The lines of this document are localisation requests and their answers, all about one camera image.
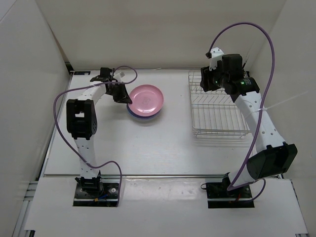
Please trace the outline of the blue plate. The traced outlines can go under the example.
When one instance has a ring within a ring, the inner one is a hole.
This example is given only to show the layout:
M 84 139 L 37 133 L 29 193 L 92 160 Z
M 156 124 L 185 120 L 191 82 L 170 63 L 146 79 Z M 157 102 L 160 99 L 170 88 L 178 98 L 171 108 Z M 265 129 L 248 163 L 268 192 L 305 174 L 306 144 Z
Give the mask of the blue plate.
M 131 111 L 131 109 L 129 108 L 129 105 L 126 105 L 126 108 L 127 108 L 127 111 L 128 111 L 128 113 L 129 113 L 130 115 L 136 115 L 134 112 Z

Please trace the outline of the pink plate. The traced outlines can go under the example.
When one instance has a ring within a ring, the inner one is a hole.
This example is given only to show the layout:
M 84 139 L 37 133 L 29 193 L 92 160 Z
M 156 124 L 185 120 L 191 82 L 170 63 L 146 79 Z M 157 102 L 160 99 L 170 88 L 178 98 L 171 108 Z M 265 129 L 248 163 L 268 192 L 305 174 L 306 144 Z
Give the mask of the pink plate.
M 163 107 L 163 93 L 156 86 L 144 84 L 134 88 L 129 97 L 132 104 L 128 104 L 132 112 L 140 116 L 151 116 Z

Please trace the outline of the purple plate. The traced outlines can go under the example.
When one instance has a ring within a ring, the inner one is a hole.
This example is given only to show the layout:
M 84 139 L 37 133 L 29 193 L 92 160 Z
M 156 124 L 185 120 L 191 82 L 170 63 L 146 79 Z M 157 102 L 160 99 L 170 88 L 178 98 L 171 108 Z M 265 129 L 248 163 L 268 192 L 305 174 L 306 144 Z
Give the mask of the purple plate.
M 138 120 L 138 121 L 151 121 L 154 118 L 158 117 L 158 114 L 155 114 L 153 116 L 148 116 L 148 117 L 142 117 L 142 116 L 138 116 L 138 115 L 131 115 L 134 119 Z

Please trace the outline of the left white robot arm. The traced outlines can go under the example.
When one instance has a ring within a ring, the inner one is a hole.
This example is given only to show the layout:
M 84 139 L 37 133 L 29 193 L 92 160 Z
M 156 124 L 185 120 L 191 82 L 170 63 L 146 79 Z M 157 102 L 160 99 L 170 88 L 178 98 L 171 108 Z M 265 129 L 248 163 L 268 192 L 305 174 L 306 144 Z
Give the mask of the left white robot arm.
M 76 144 L 80 158 L 80 177 L 76 181 L 93 198 L 101 196 L 104 190 L 94 150 L 93 138 L 98 127 L 95 105 L 103 95 L 111 95 L 116 103 L 131 104 L 122 83 L 124 76 L 122 71 L 101 68 L 100 75 L 90 80 L 90 87 L 78 98 L 69 99 L 66 103 L 67 131 Z

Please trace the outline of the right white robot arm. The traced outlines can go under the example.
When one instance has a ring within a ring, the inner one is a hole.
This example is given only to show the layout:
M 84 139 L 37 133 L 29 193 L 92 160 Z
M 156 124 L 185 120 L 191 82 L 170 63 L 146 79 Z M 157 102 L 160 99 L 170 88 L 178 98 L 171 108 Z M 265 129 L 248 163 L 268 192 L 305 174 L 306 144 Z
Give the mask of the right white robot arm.
M 225 54 L 214 48 L 207 54 L 209 66 L 201 69 L 200 86 L 205 92 L 223 89 L 240 110 L 253 136 L 250 150 L 241 168 L 228 173 L 228 181 L 222 184 L 222 193 L 234 197 L 241 187 L 255 181 L 286 173 L 298 150 L 294 144 L 287 144 L 274 126 L 262 105 L 263 97 L 255 79 L 245 77 L 242 56 Z

